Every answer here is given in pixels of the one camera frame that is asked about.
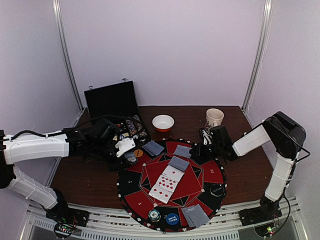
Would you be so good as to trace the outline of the blue backed card deck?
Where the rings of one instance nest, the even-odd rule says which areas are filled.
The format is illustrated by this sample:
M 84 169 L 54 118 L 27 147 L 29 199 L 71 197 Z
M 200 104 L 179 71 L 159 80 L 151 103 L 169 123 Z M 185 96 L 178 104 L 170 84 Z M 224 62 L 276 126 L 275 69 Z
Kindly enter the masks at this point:
M 131 165 L 134 165 L 137 163 L 137 158 L 136 156 L 134 155 L 133 152 L 126 152 L 124 154 L 124 157 L 126 158 L 126 160 L 131 164 Z

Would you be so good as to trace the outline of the blue small blind button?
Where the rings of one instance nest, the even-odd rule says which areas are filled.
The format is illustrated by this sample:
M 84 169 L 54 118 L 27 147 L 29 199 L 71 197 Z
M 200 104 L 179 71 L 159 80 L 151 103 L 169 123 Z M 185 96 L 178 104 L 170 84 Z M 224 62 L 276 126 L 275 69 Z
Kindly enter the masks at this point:
M 175 213 L 169 213 L 166 218 L 166 223 L 170 226 L 174 226 L 174 225 L 177 225 L 180 221 L 180 218 L 177 214 Z

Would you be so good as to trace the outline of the stack of poker chips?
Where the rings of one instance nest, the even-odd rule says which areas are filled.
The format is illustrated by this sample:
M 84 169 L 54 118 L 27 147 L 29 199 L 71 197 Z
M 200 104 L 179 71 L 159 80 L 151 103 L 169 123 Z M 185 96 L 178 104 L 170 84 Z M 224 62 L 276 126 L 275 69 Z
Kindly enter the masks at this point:
M 148 218 L 151 222 L 159 222 L 161 219 L 161 214 L 157 209 L 152 209 L 148 213 Z

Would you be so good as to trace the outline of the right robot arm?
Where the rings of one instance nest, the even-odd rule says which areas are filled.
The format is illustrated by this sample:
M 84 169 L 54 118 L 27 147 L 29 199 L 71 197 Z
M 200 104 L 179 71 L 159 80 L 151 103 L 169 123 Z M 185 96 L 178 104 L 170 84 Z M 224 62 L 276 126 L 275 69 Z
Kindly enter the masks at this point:
M 211 127 L 202 133 L 203 143 L 195 145 L 192 153 L 204 158 L 221 157 L 234 161 L 265 144 L 272 145 L 276 162 L 256 210 L 258 219 L 266 221 L 276 212 L 279 201 L 285 196 L 297 163 L 311 155 L 304 147 L 306 138 L 307 133 L 299 123 L 278 111 L 236 141 L 231 140 L 225 126 Z

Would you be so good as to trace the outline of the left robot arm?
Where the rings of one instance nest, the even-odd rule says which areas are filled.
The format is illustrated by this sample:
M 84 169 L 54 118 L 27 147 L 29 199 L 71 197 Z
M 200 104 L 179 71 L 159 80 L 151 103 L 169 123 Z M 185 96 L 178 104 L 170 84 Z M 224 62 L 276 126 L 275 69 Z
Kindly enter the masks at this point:
M 11 189 L 26 199 L 40 204 L 61 222 L 72 218 L 63 194 L 46 187 L 25 175 L 15 165 L 18 162 L 49 157 L 84 158 L 98 155 L 103 159 L 119 159 L 135 148 L 133 138 L 120 138 L 119 128 L 111 121 L 102 118 L 86 129 L 64 128 L 51 133 L 37 133 L 24 130 L 15 135 L 0 132 L 0 187 Z

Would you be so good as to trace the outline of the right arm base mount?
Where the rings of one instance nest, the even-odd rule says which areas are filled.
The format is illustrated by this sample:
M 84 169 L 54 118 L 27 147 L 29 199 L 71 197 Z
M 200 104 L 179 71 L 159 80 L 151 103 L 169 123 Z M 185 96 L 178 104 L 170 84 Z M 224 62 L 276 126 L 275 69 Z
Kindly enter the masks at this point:
M 262 207 L 246 208 L 239 212 L 242 226 L 257 225 L 254 231 L 260 237 L 271 237 L 280 224 L 279 217 L 282 216 L 280 209 L 273 213 L 264 212 Z

